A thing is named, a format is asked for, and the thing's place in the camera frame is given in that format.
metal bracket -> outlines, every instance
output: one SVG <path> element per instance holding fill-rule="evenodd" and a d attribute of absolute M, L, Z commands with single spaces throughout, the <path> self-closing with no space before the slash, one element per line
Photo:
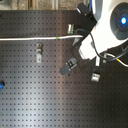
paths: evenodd
<path fill-rule="evenodd" d="M 36 62 L 41 63 L 42 62 L 42 44 L 37 43 L 37 49 L 36 49 Z"/>
<path fill-rule="evenodd" d="M 99 79 L 100 79 L 99 74 L 95 74 L 95 73 L 92 74 L 92 79 L 91 79 L 92 81 L 99 82 Z"/>
<path fill-rule="evenodd" d="M 97 56 L 91 80 L 94 82 L 99 82 L 99 79 L 100 79 L 100 58 Z"/>

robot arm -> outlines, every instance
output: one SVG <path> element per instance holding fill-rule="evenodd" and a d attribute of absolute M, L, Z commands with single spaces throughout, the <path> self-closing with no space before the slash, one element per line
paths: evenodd
<path fill-rule="evenodd" d="M 99 0 L 102 4 L 99 10 L 96 1 L 92 0 L 92 10 L 97 24 L 91 34 L 98 53 L 101 53 L 127 41 L 128 0 Z M 90 35 L 82 41 L 79 48 L 82 59 L 93 59 L 96 56 L 92 41 Z"/>

